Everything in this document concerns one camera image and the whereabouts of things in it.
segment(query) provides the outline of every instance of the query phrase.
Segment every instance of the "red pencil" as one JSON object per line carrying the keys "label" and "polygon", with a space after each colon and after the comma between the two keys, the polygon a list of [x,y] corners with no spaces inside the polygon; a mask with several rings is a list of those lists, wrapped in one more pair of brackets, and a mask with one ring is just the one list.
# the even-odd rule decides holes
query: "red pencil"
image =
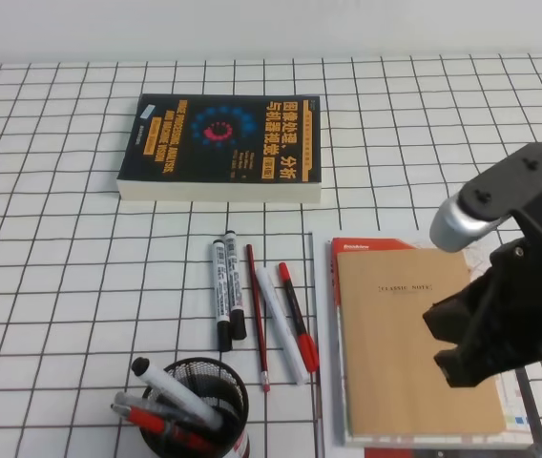
{"label": "red pencil", "polygon": [[259,356],[261,357],[261,378],[262,389],[266,393],[271,389],[269,384],[269,369],[267,367],[267,347],[264,342],[264,332],[262,331],[261,302],[259,300],[259,282],[256,280],[256,268],[254,266],[254,251],[252,245],[245,247],[248,254],[248,267],[250,270],[250,287],[252,288],[252,306],[256,315],[256,331],[259,338]]}
{"label": "red pencil", "polygon": [[290,280],[290,272],[285,262],[280,262],[280,277],[283,282],[283,289],[288,297],[288,305],[292,313],[292,320],[297,331],[297,343],[301,351],[302,361],[305,363],[307,372],[315,372],[320,367],[320,358],[318,357],[318,348],[313,342],[311,336],[307,333],[305,321],[302,319],[297,294],[294,291],[292,280]]}

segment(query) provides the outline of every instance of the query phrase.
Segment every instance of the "brown notebook cover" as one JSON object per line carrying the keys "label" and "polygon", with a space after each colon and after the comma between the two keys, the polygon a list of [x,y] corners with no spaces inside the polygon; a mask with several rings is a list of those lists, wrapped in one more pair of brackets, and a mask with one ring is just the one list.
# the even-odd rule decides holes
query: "brown notebook cover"
{"label": "brown notebook cover", "polygon": [[494,380],[450,388],[423,313],[469,283],[462,254],[435,249],[338,255],[349,428],[353,435],[495,434]]}

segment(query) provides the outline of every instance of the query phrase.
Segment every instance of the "black marker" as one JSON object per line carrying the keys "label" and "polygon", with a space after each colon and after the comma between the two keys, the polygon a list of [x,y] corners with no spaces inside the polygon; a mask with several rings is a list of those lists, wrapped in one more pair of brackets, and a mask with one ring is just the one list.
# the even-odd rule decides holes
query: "black marker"
{"label": "black marker", "polygon": [[212,245],[214,265],[214,293],[216,296],[216,329],[218,330],[219,351],[231,351],[231,323],[229,322],[229,291],[226,278],[226,253],[222,240],[214,240]]}
{"label": "black marker", "polygon": [[226,269],[229,276],[229,303],[231,304],[231,334],[236,341],[246,337],[243,317],[243,297],[241,295],[240,259],[237,256],[237,237],[235,232],[224,234],[226,246]]}

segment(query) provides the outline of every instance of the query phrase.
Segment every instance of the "black marker cap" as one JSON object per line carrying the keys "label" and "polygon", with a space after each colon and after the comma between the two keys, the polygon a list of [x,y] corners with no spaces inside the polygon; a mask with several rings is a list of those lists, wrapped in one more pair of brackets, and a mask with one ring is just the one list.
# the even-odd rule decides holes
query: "black marker cap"
{"label": "black marker cap", "polygon": [[229,322],[217,322],[216,329],[218,331],[218,347],[219,351],[225,353],[233,349],[231,341],[231,324]]}
{"label": "black marker cap", "polygon": [[148,370],[148,366],[150,366],[150,360],[148,358],[139,357],[135,358],[131,363],[131,370],[137,377],[139,377]]}
{"label": "black marker cap", "polygon": [[231,310],[231,334],[235,341],[242,341],[246,338],[247,332],[245,332],[245,318],[243,316],[243,310]]}

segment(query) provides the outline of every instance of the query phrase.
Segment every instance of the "white wall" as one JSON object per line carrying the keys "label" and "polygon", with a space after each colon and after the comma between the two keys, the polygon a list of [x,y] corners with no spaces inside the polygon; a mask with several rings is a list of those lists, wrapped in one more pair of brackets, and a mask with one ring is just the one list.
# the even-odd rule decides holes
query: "white wall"
{"label": "white wall", "polygon": [[0,0],[0,62],[542,52],[542,0]]}

